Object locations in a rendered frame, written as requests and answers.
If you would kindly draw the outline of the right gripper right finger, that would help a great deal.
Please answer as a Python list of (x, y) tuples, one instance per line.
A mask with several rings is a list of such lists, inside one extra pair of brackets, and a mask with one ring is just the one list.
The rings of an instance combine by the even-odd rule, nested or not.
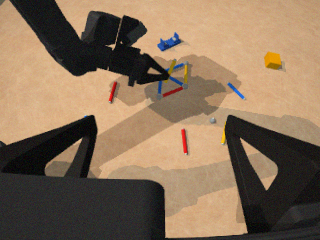
[[(320, 203), (320, 146), (233, 115), (224, 132), (248, 234), (269, 232), (294, 206)], [(276, 163), (278, 173), (268, 191), (240, 138)]]

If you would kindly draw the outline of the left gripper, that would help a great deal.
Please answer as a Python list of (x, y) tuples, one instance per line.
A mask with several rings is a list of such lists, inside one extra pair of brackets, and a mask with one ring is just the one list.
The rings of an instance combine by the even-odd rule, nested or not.
[[(168, 72), (162, 66), (160, 66), (149, 54), (147, 53), (139, 54), (141, 51), (141, 49), (139, 48), (136, 49), (136, 58), (134, 61), (132, 71), (113, 66), (111, 65), (113, 52), (114, 52), (113, 50), (111, 52), (109, 63), (108, 63), (108, 66), (109, 66), (108, 71), (128, 76), (129, 77), (128, 86), (133, 87), (135, 80), (136, 80), (136, 84), (143, 85), (151, 82), (168, 80), (170, 77)], [(161, 74), (148, 73), (148, 70), (150, 68), (153, 68), (154, 70), (158, 71)], [(133, 73), (134, 73), (134, 77), (133, 77)], [(146, 78), (146, 77), (149, 77), (149, 78)]]

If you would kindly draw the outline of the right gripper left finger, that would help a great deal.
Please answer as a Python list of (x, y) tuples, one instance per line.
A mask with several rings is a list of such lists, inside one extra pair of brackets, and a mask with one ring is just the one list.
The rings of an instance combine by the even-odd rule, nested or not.
[(0, 147), (0, 170), (4, 173), (45, 175), (48, 162), (81, 140), (64, 177), (87, 178), (98, 128), (94, 115), (62, 127)]

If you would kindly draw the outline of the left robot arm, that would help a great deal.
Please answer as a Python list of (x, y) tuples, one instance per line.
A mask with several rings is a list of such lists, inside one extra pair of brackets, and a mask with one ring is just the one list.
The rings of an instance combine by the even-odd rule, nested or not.
[(121, 21), (109, 13), (90, 11), (80, 39), (55, 0), (9, 1), (52, 58), (72, 75), (82, 76), (97, 68), (107, 70), (113, 49), (109, 44), (115, 42), (111, 65), (132, 71), (137, 49), (132, 45), (147, 32), (138, 19), (123, 15)]

